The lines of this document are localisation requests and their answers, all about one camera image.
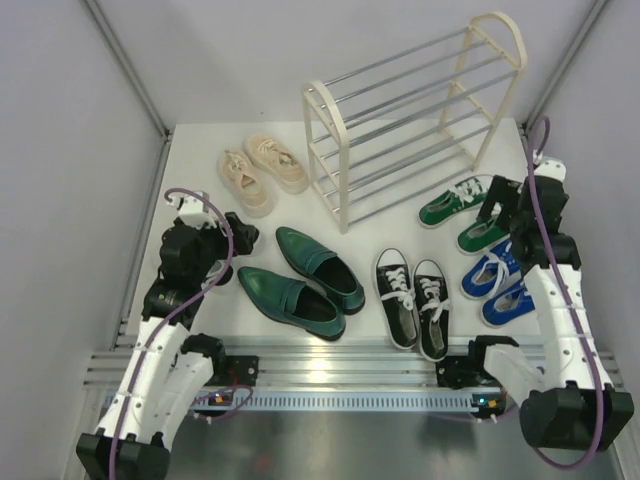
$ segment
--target wire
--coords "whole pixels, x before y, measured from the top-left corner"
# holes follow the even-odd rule
[[[571,315],[571,320],[573,321],[573,326],[578,332],[580,337],[580,345],[584,350],[585,357],[587,359],[587,365],[589,366],[589,372],[591,373],[591,377],[593,378],[593,384],[596,391],[596,423],[593,431],[593,437],[591,439],[591,445],[585,452],[584,456],[576,461],[575,463],[569,465],[563,465],[561,463],[557,463],[554,460],[551,460],[544,453],[542,453],[539,449],[535,449],[536,453],[542,460],[546,463],[555,467],[559,470],[576,470],[585,466],[596,454],[598,446],[600,445],[600,440],[602,438],[602,428],[604,421],[604,398],[602,393],[602,383],[600,380],[600,373],[598,372],[598,366],[596,361],[594,360],[595,352],[591,351],[589,347],[589,343],[585,338],[584,329],[580,323],[580,319],[578,318],[578,314],[573,306],[573,302],[571,300],[571,295],[569,294],[569,290],[562,279],[562,274],[560,273],[560,269],[558,268],[558,262],[556,261],[556,257],[553,253],[553,247],[551,246],[551,239],[549,238],[549,233],[547,232],[547,228],[544,225],[544,217],[542,216],[542,209],[540,208],[540,202],[538,200],[538,192],[536,190],[536,177],[534,174],[534,163],[533,163],[533,140],[535,139],[537,131],[540,129],[540,125],[544,123],[545,131],[542,139],[542,143],[540,147],[538,147],[538,154],[541,154],[544,145],[549,138],[549,132],[551,131],[551,121],[549,117],[543,115],[538,119],[538,121],[533,125],[531,129],[531,134],[529,137],[529,144],[527,145],[527,170],[529,177],[529,191],[531,192],[531,203],[533,204],[533,211],[536,215],[536,221],[538,222],[538,228],[540,229],[540,235],[542,237],[542,242],[544,243],[544,250],[549,259],[549,263],[551,264],[551,269],[553,270],[553,274],[556,277],[556,282],[560,287],[560,292],[562,293],[562,297],[564,298],[565,303],[567,304],[567,308],[569,309],[569,314]]]
[[[129,394],[131,392],[133,392],[133,389],[136,386],[136,382],[138,380],[138,376],[140,375],[140,370],[142,369],[142,364],[144,363],[144,359],[145,359],[145,357],[147,355],[146,349],[148,349],[153,344],[153,341],[158,336],[158,333],[160,333],[160,330],[162,330],[162,328],[164,326],[166,326],[171,321],[171,319],[173,319],[180,312],[182,312],[183,310],[185,310],[186,308],[190,307],[195,302],[197,302],[200,298],[202,298],[204,296],[205,293],[207,293],[209,290],[211,290],[222,279],[222,277],[225,275],[225,273],[227,273],[227,270],[229,269],[229,266],[231,265],[231,259],[233,258],[233,232],[231,231],[231,227],[229,226],[229,222],[227,222],[227,219],[224,217],[224,215],[222,215],[220,210],[218,210],[215,207],[215,205],[209,201],[209,199],[203,197],[202,195],[200,195],[200,194],[198,194],[196,192],[193,192],[191,190],[187,190],[186,188],[179,188],[179,187],[178,188],[170,188],[169,190],[164,192],[165,200],[171,201],[172,200],[171,199],[171,195],[174,194],[174,193],[182,193],[182,194],[185,194],[185,195],[190,195],[190,196],[200,200],[202,203],[204,203],[208,208],[210,208],[216,214],[216,216],[218,217],[218,220],[220,221],[220,225],[222,226],[222,228],[225,231],[225,234],[227,236],[227,241],[229,242],[229,244],[228,244],[229,245],[229,249],[228,249],[228,252],[227,252],[227,258],[224,261],[224,265],[222,267],[222,270],[220,270],[220,272],[218,272],[218,275],[216,275],[216,277],[211,281],[211,283],[209,283],[200,292],[195,294],[189,300],[187,300],[182,305],[180,305],[178,308],[176,308],[171,313],[169,313],[169,315],[167,315],[164,318],[164,320],[162,322],[160,322],[158,324],[158,326],[151,332],[151,335],[149,335],[149,338],[145,342],[145,344],[144,344],[144,348],[145,349],[140,352],[140,356],[138,357],[138,361],[136,362],[135,368],[133,369],[133,374],[131,375],[131,380],[129,381],[129,385],[127,386],[127,391],[126,391],[127,395],[125,395],[125,397],[124,397],[124,399],[122,401],[122,408],[120,409],[120,414],[118,415],[118,421],[116,422],[116,428],[115,428],[115,431],[113,432],[113,438],[111,439],[111,446],[109,448],[109,480],[116,480],[116,450],[117,450],[117,447],[118,447],[118,440],[120,438],[120,432],[122,431],[122,425],[124,423],[124,417],[127,414],[127,410],[129,409],[129,403],[131,402],[131,396]]]
[[[218,420],[223,420],[229,417],[233,417],[235,414],[237,414],[240,409],[242,407],[244,407],[247,403],[249,403],[249,400],[251,400],[251,397],[253,397],[253,388],[251,388],[249,385],[230,385],[228,387],[223,387],[220,388],[218,390],[216,390],[215,392],[212,393],[208,393],[207,395],[203,395],[202,397],[198,397],[196,398],[193,403],[191,404],[191,409],[193,409],[194,407],[197,407],[198,404],[202,403],[205,400],[210,399],[211,397],[215,397],[217,395],[219,395],[220,393],[225,394],[225,393],[235,393],[237,390],[239,389],[244,389],[247,390],[249,392],[249,395],[247,395],[246,398],[242,399],[242,401],[236,405],[233,408],[230,408],[229,410],[227,410],[226,412],[224,412],[222,415],[218,416],[218,417],[208,417],[207,421],[208,422],[212,422],[212,421],[218,421]]]

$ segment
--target green sneaker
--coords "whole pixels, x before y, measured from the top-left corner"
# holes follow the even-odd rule
[[[253,267],[238,270],[238,279],[253,304],[271,320],[331,342],[344,333],[342,312],[306,283]]]
[[[473,255],[507,237],[508,233],[495,225],[497,218],[497,215],[493,215],[486,223],[477,220],[463,230],[458,235],[458,249],[465,255]]]
[[[475,175],[456,183],[420,209],[420,224],[426,228],[435,228],[456,213],[479,208],[487,196],[492,179],[493,175]]]
[[[291,268],[320,285],[346,315],[362,310],[364,288],[336,252],[289,227],[278,228],[276,240]]]

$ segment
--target metal floor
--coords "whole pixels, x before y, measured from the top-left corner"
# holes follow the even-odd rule
[[[570,462],[577,452],[554,452]],[[517,417],[498,425],[417,413],[241,412],[208,425],[187,418],[171,480],[607,480],[623,476],[613,448],[587,468],[560,472],[525,444]]]

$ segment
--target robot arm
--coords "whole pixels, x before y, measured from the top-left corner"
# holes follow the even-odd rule
[[[533,299],[546,370],[534,368],[517,343],[506,337],[478,337],[471,342],[470,354],[520,408],[520,424],[529,445],[575,450],[586,450],[594,432],[595,385],[587,363],[587,356],[592,355],[604,395],[605,422],[599,449],[605,450],[633,415],[633,401],[628,393],[613,389],[597,355],[583,303],[578,250],[573,238],[558,230],[560,214],[568,200],[562,188],[565,174],[564,165],[553,159],[546,159],[535,171],[544,223],[582,333],[574,325],[549,265],[528,181],[520,184],[495,177],[479,217],[488,219],[495,204],[500,204],[496,222],[510,232],[513,255]],[[582,337],[589,351],[583,348]]]
[[[144,299],[140,330],[124,378],[95,432],[82,434],[76,445],[92,480],[108,478],[109,448],[127,397],[128,408],[116,439],[117,478],[164,478],[173,439],[194,398],[204,385],[220,380],[227,370],[219,339],[190,334],[201,299],[161,325],[171,312],[202,290],[228,254],[223,229],[200,200],[174,197],[170,204],[178,208],[178,218],[162,236],[162,263]],[[258,230],[244,225],[234,213],[225,217],[234,236],[234,255],[252,253]],[[144,361],[136,371],[143,353]]]

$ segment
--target white wall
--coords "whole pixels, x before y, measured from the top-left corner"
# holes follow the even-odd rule
[[[3,2],[0,86],[0,472],[57,478],[159,137],[77,0]]]
[[[611,2],[547,114],[547,153],[568,165],[564,230],[575,236],[596,337],[640,399],[640,3]]]
[[[531,67],[509,112],[509,116],[524,120],[591,2],[102,3],[160,113],[173,125],[301,119],[299,92],[303,82],[328,80],[461,28],[473,15],[493,10],[513,17],[529,51]]]

